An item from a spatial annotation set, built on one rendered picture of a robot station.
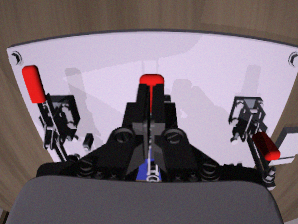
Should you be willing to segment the blue rectangular block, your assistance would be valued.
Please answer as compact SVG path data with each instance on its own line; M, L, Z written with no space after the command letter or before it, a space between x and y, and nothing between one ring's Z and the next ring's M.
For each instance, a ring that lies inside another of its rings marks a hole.
M150 149L150 161L154 161L154 159L151 159L151 149ZM139 172L137 174L136 180L147 180L147 164L148 164L148 159L145 159L145 164L142 164L139 166ZM161 175L159 171L159 180L161 180Z

